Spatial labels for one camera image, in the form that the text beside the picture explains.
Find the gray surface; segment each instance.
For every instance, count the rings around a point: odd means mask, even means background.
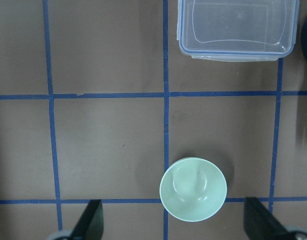
[[[158,0],[49,0],[54,92],[163,92],[163,5]],[[301,1],[300,24],[307,15]],[[169,83],[177,91],[275,91],[278,62],[191,59],[176,41],[169,1]],[[284,60],[283,90],[307,90],[300,39]],[[47,94],[42,2],[0,1],[0,95]],[[56,99],[61,199],[159,198],[164,99]],[[274,96],[172,97],[170,163],[197,156],[224,172],[228,197],[269,196]],[[55,199],[48,99],[0,100],[0,200]],[[307,96],[283,96],[275,197],[307,196]],[[85,204],[62,204],[72,229]],[[106,203],[105,239],[163,239],[160,203]],[[282,223],[307,228],[307,201],[275,202]],[[243,204],[209,220],[169,216],[169,239],[247,239]],[[0,240],[45,239],[55,204],[0,205]]]

